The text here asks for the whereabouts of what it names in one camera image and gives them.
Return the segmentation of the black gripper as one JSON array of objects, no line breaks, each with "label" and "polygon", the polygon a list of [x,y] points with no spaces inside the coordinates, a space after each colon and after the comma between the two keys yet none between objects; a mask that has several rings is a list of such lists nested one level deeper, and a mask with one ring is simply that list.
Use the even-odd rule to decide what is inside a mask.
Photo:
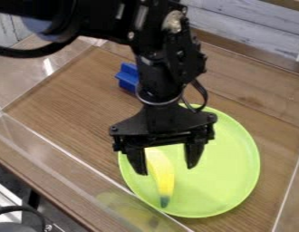
[{"label": "black gripper", "polygon": [[134,172],[146,176],[142,148],[183,144],[186,166],[193,169],[205,144],[214,138],[215,122],[214,113],[191,112],[177,103],[162,107],[143,106],[134,116],[110,126],[113,150],[126,152]]}]

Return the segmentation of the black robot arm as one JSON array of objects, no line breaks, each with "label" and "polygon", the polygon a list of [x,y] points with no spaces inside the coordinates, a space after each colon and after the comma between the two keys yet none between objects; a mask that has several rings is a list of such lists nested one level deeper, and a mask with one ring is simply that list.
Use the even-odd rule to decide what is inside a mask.
[{"label": "black robot arm", "polygon": [[0,45],[0,55],[35,58],[55,53],[77,37],[113,41],[135,57],[139,112],[110,126],[113,149],[126,155],[137,174],[147,173],[145,149],[181,144],[186,166],[198,164],[214,138],[217,116],[183,98],[187,85],[207,96],[197,77],[206,56],[191,35],[187,7],[179,0],[0,0],[0,13],[16,15],[50,44],[30,50]]}]

